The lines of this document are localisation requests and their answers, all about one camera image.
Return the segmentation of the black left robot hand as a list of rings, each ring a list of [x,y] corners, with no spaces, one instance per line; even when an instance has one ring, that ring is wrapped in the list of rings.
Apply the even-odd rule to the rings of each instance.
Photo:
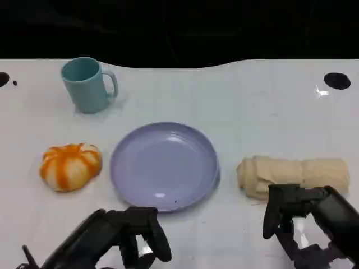
[[[125,268],[150,268],[155,259],[172,259],[168,239],[154,207],[93,212],[50,255],[43,268],[95,268],[118,247]]]

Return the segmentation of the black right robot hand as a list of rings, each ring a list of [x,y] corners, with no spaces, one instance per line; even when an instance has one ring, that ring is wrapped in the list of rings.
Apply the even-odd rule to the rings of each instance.
[[[311,214],[330,242],[299,248],[293,218]],[[306,189],[298,184],[271,184],[263,222],[263,237],[275,235],[295,268],[329,268],[348,259],[358,268],[358,212],[333,187]]]

